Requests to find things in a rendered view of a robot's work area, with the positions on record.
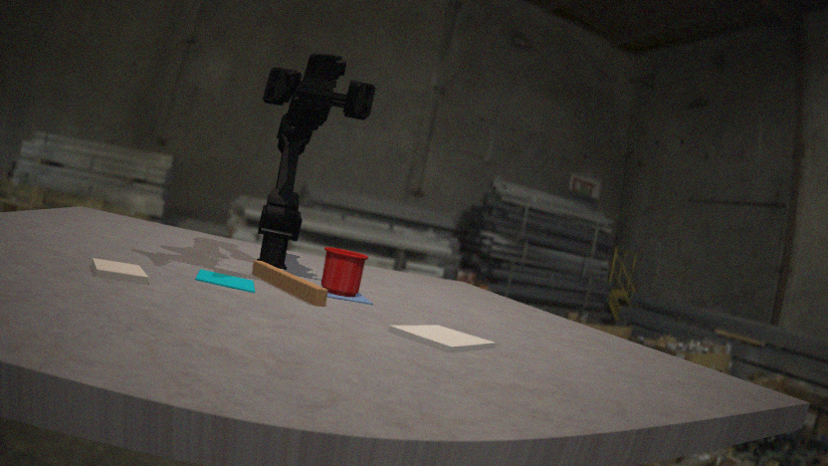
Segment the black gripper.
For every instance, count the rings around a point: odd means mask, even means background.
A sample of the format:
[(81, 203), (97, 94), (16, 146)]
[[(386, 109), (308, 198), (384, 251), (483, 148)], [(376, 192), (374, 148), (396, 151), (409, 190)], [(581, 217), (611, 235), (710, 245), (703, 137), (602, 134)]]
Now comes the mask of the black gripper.
[(365, 119), (370, 116), (376, 90), (373, 85), (350, 80), (347, 95), (338, 94), (333, 92), (333, 82), (314, 78), (301, 81), (302, 74), (291, 69), (271, 69), (264, 103), (282, 106), (290, 101), (293, 94), (298, 94), (297, 115), (300, 116), (323, 118), (328, 106), (343, 108), (345, 117)]

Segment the tan wooden bar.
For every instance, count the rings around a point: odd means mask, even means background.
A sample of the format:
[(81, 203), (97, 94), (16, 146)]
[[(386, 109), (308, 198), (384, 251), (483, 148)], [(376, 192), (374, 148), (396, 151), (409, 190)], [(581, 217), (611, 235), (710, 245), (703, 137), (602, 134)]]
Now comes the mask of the tan wooden bar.
[(326, 307), (328, 289), (308, 282), (263, 261), (254, 261), (253, 275), (316, 307)]

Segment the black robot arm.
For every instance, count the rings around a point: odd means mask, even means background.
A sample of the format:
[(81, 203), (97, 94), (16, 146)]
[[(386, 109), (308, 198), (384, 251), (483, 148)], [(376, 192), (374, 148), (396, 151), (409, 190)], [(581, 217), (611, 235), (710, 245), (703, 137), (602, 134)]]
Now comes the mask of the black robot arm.
[[(346, 60), (333, 54), (313, 53), (309, 56), (303, 81), (308, 78), (333, 82), (343, 76)], [(309, 144), (313, 130), (322, 126), (331, 109), (328, 106), (323, 118), (297, 115), (298, 94), (293, 94), (288, 112), (282, 116), (277, 138), (278, 149), (282, 153), (276, 189), (271, 190), (267, 204), (263, 206), (259, 223), (259, 234), (263, 234), (260, 259), (276, 268), (287, 270), (285, 265), (288, 241), (297, 241), (301, 230), (301, 213), (299, 212), (299, 195), (294, 192), (296, 169), (299, 156)], [(263, 223), (264, 222), (264, 223)], [(291, 233), (293, 236), (262, 230), (268, 228)]]

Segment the red cup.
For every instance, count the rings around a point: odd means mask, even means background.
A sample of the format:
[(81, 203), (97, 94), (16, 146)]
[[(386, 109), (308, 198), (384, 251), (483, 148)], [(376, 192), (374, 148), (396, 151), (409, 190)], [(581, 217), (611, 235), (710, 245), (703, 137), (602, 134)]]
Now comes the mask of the red cup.
[(321, 280), (322, 287), (335, 295), (355, 297), (359, 291), (364, 261), (368, 257), (335, 248), (324, 248), (324, 251), (326, 254)]

